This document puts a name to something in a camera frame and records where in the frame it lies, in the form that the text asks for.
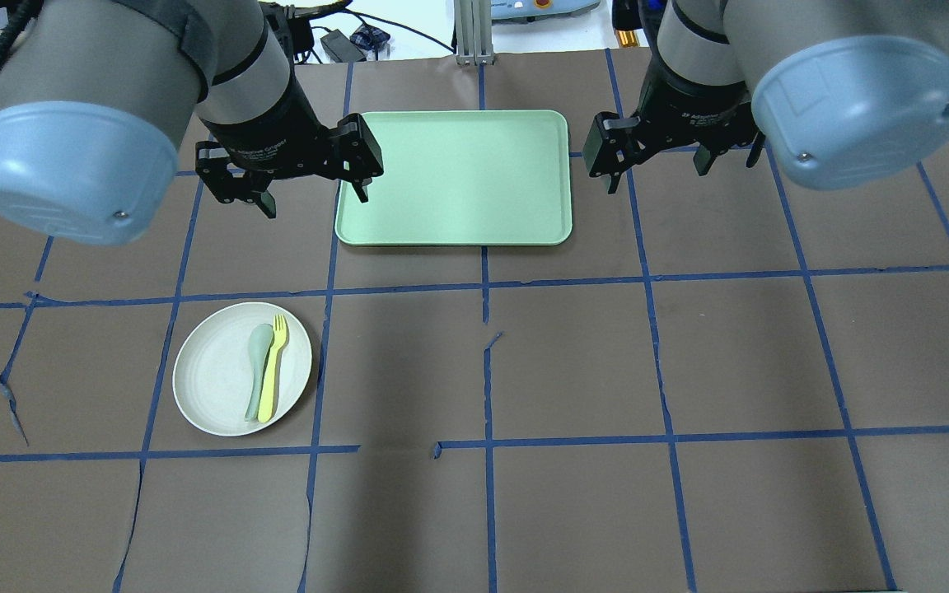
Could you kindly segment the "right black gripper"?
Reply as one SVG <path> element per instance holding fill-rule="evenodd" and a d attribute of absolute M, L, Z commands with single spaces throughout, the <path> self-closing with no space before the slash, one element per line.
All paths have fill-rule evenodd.
<path fill-rule="evenodd" d="M 592 117 L 583 162 L 587 175 L 599 180 L 607 194 L 615 194 L 622 175 L 633 168 L 636 139 L 655 151 L 698 143 L 693 164 L 699 177 L 733 149 L 748 150 L 745 167 L 754 168 L 767 142 L 755 124 L 743 82 L 710 86 L 669 70 L 649 70 L 635 116 L 599 112 Z"/>

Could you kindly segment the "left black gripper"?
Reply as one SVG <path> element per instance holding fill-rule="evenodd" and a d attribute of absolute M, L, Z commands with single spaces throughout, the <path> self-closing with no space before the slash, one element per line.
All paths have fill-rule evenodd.
<path fill-rule="evenodd" d="M 211 121 L 216 142 L 195 143 L 195 172 L 222 205 L 253 205 L 268 219 L 278 217 L 269 185 L 276 179 L 313 174 L 328 161 L 331 179 L 350 184 L 359 203 L 383 175 L 383 152 L 361 114 L 348 114 L 328 130 L 316 117 L 301 83 L 290 79 L 268 111 L 244 123 Z M 230 164 L 244 169 L 240 176 Z"/>

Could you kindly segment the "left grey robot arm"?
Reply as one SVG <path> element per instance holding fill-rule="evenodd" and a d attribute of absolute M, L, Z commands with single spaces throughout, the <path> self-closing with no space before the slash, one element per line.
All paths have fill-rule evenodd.
<path fill-rule="evenodd" d="M 275 180 L 319 176 L 361 200 L 384 172 L 351 114 L 322 124 L 259 1 L 22 1 L 0 30 L 0 217 L 117 246 L 146 232 L 189 121 L 219 203 L 274 218 Z"/>

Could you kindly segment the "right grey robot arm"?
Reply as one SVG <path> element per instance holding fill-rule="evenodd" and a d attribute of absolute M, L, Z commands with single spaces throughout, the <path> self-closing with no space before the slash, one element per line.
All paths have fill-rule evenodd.
<path fill-rule="evenodd" d="M 582 149 L 614 193 L 634 166 L 695 147 L 698 174 L 769 145 L 803 188 L 858 187 L 949 142 L 949 1 L 625 2 L 652 57 L 629 114 Z"/>

